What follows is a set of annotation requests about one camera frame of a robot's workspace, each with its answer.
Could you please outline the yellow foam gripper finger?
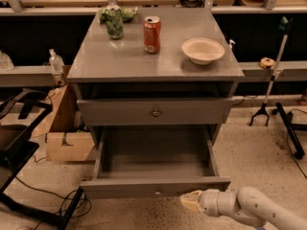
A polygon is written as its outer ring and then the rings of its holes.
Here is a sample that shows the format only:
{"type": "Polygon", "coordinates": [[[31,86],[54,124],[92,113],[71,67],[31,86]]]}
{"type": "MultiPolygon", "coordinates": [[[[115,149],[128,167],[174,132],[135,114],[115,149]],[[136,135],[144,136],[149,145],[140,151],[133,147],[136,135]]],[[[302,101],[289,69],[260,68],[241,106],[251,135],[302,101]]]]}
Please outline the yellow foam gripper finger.
{"type": "Polygon", "coordinates": [[[183,194],[179,197],[180,203],[183,207],[186,209],[194,212],[194,213],[200,213],[202,211],[202,208],[200,206],[200,198],[202,195],[201,190],[196,190],[191,193],[183,194]]]}

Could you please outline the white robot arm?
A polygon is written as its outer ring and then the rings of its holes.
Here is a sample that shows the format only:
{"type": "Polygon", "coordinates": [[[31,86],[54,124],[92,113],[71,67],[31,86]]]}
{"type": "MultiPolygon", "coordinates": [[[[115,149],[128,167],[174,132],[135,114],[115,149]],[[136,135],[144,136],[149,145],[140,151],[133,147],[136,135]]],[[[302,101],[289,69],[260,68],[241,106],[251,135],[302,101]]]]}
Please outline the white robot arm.
{"type": "Polygon", "coordinates": [[[229,217],[256,230],[269,222],[278,230],[307,230],[307,219],[276,204],[253,187],[243,187],[237,193],[216,189],[197,190],[180,196],[183,207],[209,217],[229,217]]]}

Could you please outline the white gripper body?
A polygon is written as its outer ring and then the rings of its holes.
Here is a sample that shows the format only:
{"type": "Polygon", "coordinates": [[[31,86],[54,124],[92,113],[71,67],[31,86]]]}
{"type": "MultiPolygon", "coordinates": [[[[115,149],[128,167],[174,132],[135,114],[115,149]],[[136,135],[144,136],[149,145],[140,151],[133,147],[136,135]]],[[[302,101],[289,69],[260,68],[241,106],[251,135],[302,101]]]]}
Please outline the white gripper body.
{"type": "Polygon", "coordinates": [[[199,199],[201,210],[210,217],[233,217],[239,210],[237,196],[233,192],[210,189],[204,191],[199,199]]]}

